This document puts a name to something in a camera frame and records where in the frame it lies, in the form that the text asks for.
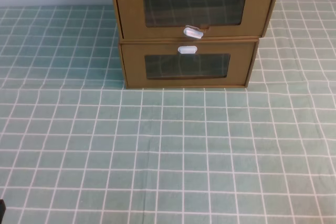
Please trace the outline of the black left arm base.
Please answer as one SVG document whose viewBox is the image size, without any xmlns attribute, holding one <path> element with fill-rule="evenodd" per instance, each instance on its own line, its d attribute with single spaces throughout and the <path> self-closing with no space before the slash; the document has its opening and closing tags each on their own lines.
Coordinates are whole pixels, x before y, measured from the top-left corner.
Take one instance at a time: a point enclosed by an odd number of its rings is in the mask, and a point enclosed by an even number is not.
<svg viewBox="0 0 336 224">
<path fill-rule="evenodd" d="M 1 217 L 4 215 L 6 211 L 6 205 L 4 203 L 4 201 L 1 199 L 0 200 L 0 214 L 1 214 Z"/>
</svg>

